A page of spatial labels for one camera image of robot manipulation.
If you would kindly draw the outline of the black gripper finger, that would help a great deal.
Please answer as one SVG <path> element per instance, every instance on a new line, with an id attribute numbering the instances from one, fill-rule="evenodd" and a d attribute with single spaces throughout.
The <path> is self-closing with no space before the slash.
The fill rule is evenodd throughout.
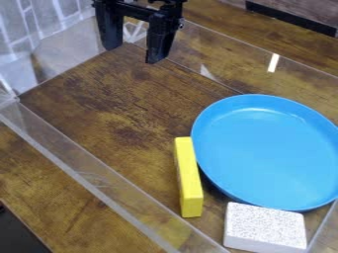
<path id="1" fill-rule="evenodd" d="M 95 17 L 101 45 L 112 50 L 123 43 L 123 17 L 105 6 L 95 7 Z"/>
<path id="2" fill-rule="evenodd" d="M 145 62 L 155 64 L 169 55 L 176 31 L 181 28 L 181 15 L 156 13 L 149 18 Z"/>

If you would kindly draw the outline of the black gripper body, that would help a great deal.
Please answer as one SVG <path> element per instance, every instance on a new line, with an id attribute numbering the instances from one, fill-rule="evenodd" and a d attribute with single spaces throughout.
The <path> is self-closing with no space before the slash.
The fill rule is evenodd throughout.
<path id="1" fill-rule="evenodd" d="M 147 0 L 149 4 L 160 2 L 157 9 L 144 7 L 139 4 L 127 3 L 124 0 L 92 0 L 95 15 L 108 18 L 131 17 L 141 21 L 148 21 L 156 14 L 165 17 L 181 17 L 184 0 Z"/>

